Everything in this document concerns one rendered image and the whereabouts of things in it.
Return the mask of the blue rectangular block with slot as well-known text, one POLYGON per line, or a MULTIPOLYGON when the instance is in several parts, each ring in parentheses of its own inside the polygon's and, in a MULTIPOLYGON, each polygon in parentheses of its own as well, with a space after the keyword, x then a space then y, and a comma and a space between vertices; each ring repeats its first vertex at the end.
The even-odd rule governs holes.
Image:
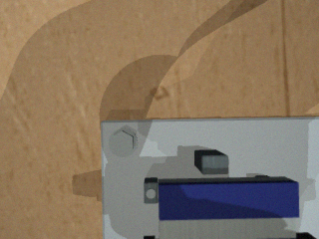
POLYGON ((159 239, 297 239, 296 218, 285 176, 159 179, 159 239))

